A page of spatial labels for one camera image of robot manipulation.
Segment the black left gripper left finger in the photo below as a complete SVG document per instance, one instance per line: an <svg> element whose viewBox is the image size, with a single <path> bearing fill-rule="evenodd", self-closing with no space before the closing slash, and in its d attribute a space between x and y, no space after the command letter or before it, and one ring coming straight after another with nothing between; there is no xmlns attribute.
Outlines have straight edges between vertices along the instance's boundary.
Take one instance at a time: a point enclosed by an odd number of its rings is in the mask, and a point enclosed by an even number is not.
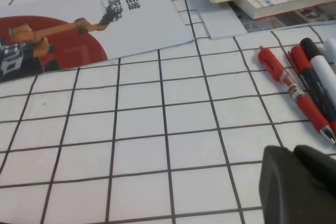
<svg viewBox="0 0 336 224"><path fill-rule="evenodd" d="M259 195L265 223L335 223L335 197L293 151L266 146Z"/></svg>

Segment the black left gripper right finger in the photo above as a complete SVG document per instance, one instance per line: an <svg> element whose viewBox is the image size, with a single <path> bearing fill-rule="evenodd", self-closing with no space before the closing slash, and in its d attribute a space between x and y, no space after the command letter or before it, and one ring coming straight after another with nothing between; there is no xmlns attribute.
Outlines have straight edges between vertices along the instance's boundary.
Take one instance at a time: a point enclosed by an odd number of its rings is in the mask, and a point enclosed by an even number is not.
<svg viewBox="0 0 336 224"><path fill-rule="evenodd" d="M312 176L335 197L335 160L308 145L296 146L293 153Z"/></svg>

